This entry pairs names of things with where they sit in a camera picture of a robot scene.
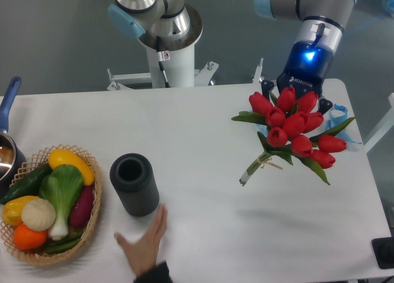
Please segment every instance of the metal pot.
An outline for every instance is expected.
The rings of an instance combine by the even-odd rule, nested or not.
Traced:
[[[14,140],[7,134],[10,109],[21,83],[19,77],[11,79],[0,105],[0,198],[7,193],[18,168],[26,161]]]

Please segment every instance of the human hand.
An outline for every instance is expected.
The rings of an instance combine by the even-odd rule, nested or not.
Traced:
[[[137,277],[156,266],[160,240],[166,230],[167,209],[161,204],[152,225],[138,242],[130,243],[121,234],[114,233],[115,239],[122,247],[129,265]]]

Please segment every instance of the bok choy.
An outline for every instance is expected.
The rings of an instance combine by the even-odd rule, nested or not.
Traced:
[[[68,234],[68,216],[84,188],[84,179],[73,165],[60,165],[43,179],[39,189],[41,198],[55,207],[56,219],[48,229],[48,236],[61,240]]]

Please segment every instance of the blue light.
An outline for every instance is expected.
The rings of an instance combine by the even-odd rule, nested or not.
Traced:
[[[315,54],[316,54],[316,52],[314,52],[314,51],[312,51],[312,52],[307,52],[306,54],[305,54],[305,58],[308,60],[308,61],[312,61],[313,60],[313,57],[315,57]]]

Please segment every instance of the black cylindrical cup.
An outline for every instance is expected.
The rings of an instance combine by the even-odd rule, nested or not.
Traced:
[[[152,165],[144,156],[133,153],[117,158],[111,166],[110,180],[130,215],[146,216],[159,205]]]

